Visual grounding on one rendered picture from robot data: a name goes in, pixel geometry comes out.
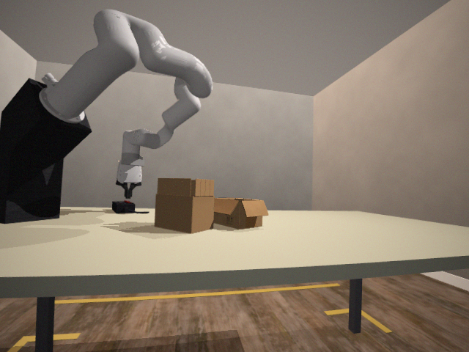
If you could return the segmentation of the black power strip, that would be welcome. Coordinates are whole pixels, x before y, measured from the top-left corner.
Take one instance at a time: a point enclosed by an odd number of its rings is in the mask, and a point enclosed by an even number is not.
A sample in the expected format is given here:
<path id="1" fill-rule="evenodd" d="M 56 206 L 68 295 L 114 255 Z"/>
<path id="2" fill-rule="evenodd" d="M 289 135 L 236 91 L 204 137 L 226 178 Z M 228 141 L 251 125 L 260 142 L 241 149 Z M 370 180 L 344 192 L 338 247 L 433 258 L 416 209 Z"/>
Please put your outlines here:
<path id="1" fill-rule="evenodd" d="M 118 213 L 149 213 L 149 211 L 137 212 L 135 211 L 135 204 L 130 201 L 112 201 L 112 210 Z M 129 212 L 128 212 L 129 211 Z"/>

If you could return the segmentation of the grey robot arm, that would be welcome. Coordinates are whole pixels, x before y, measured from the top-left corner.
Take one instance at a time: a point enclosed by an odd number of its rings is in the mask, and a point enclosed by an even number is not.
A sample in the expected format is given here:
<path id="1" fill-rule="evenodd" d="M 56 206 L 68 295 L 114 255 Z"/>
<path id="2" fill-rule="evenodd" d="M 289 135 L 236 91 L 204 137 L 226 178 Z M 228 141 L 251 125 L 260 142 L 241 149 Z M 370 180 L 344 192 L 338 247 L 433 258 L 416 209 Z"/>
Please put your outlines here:
<path id="1" fill-rule="evenodd" d="M 142 128 L 123 133 L 121 164 L 144 166 L 140 146 L 157 149 L 167 143 L 175 128 L 200 110 L 198 98 L 211 94 L 212 78 L 195 56 L 170 46 L 160 30 L 147 21 L 116 10 L 101 10 L 93 25 L 97 47 L 84 53 L 59 81 L 45 74 L 42 81 L 47 87 L 39 93 L 40 101 L 60 120 L 79 123 L 84 110 L 133 69 L 139 57 L 146 69 L 175 76 L 177 102 L 163 111 L 164 126 L 157 133 Z"/>

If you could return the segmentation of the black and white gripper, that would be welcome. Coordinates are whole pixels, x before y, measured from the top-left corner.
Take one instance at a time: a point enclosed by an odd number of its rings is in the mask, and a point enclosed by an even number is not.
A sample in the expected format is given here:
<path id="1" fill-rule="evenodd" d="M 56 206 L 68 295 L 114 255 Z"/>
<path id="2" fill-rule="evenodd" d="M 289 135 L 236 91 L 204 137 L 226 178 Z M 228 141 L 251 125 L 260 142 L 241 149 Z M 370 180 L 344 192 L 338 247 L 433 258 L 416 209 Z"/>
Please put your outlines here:
<path id="1" fill-rule="evenodd" d="M 129 190 L 128 183 L 130 183 Z M 136 186 L 141 186 L 141 166 L 122 165 L 120 160 L 117 168 L 116 185 L 123 187 L 126 199 L 130 199 L 133 189 Z"/>

